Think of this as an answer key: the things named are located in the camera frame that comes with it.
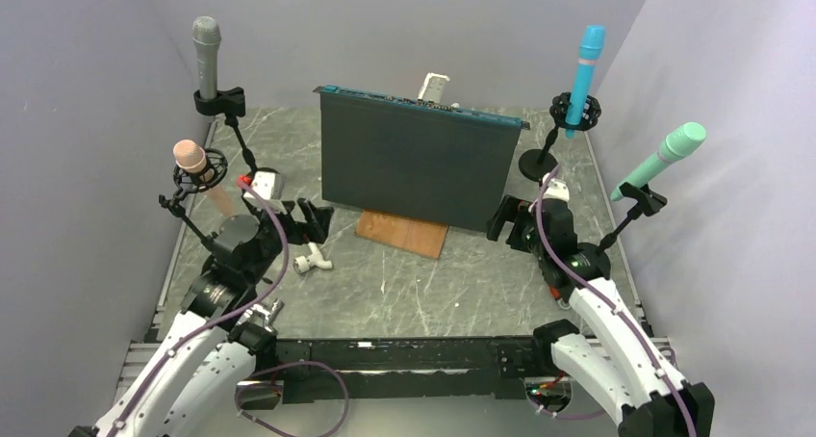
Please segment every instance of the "wooden block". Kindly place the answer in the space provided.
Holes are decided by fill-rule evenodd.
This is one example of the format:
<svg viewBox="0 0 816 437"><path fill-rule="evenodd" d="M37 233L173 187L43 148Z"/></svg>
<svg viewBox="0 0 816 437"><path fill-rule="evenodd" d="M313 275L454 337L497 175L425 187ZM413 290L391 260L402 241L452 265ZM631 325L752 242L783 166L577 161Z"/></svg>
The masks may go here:
<svg viewBox="0 0 816 437"><path fill-rule="evenodd" d="M439 259L447 225L366 210L355 233L358 237Z"/></svg>

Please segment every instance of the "peach microphone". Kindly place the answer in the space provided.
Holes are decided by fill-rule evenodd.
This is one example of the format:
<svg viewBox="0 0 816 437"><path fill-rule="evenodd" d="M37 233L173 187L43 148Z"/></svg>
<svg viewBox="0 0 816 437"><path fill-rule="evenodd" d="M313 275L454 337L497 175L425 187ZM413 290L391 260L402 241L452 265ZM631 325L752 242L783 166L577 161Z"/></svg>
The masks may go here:
<svg viewBox="0 0 816 437"><path fill-rule="evenodd" d="M203 175L201 171L207 167L207 154L204 148L198 146L194 141L179 141L173 146L173 156L176 159L176 165L179 168L190 174L199 175L205 182L210 180L215 172L210 169ZM205 192L207 197L216 204L218 210L226 217L235 215L232 208L232 201L220 185L216 185Z"/></svg>

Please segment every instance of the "marble table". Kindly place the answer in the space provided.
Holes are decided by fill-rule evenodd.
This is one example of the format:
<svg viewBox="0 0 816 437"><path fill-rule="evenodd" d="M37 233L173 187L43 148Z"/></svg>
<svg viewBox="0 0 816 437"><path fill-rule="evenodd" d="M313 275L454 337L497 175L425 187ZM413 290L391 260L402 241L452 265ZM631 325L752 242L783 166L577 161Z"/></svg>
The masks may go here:
<svg viewBox="0 0 816 437"><path fill-rule="evenodd" d="M532 199L537 186L522 177L516 162L526 149L543 144L553 125L548 111L479 110L530 122L531 130L522 131L505 192ZM319 108L250 110L242 118L241 128L258 166L273 167L285 175L287 199L302 196L319 206L327 204L320 197ZM220 121L211 146L222 150L229 160L222 185L239 206L235 180L248 169L232 130ZM581 241L597 243L614 225L585 134L568 140L562 133L553 154L562 164L559 177L570 189L576 233ZM335 206L329 238L322 246L323 254L335 268L315 269L303 276L290 270L273 294L286 302L275 324L281 337L526 335L537 326L562 318L588 332L574 312L558 308L534 258L504 243L509 224L498 242L486 240L483 234L451 228L440 259L434 261L356 237L354 230L361 211ZM201 197L193 202L191 218L205 233L215 230L222 221L217 209ZM293 257L308 254L305 246L291 246L291 252ZM633 310L637 297L619 246L613 246L609 255L613 279L624 302ZM160 337L169 328L206 256L187 230L166 291ZM281 264L279 259L267 277L276 275Z"/></svg>

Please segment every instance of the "wall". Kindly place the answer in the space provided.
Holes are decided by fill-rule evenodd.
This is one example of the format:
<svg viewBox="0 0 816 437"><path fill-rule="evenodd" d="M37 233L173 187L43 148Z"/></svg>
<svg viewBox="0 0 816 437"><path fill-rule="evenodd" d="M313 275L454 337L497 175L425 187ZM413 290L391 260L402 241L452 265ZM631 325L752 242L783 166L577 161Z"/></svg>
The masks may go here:
<svg viewBox="0 0 816 437"><path fill-rule="evenodd" d="M715 436L816 428L814 32L814 0L647 0L599 90L608 189L683 122L708 130L623 243L650 320L714 392Z"/></svg>
<svg viewBox="0 0 816 437"><path fill-rule="evenodd" d="M206 124L149 0L0 0L0 38L0 433L67 435L149 324Z"/></svg>
<svg viewBox="0 0 816 437"><path fill-rule="evenodd" d="M572 87L584 27L607 26L596 82L644 0L154 0L190 70L191 26L221 25L220 87L250 106L315 106L316 86L413 96L429 71L446 102L548 107Z"/></svg>

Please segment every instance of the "gray microphone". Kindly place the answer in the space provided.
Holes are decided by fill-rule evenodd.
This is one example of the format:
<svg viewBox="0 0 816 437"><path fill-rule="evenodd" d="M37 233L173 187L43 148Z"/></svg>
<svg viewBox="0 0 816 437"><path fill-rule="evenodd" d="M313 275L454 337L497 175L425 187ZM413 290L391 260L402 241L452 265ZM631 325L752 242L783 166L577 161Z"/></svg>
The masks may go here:
<svg viewBox="0 0 816 437"><path fill-rule="evenodd" d="M218 48L221 46L218 22L210 16L199 16L192 24L192 42L198 59L201 100L213 100L218 96Z"/></svg>

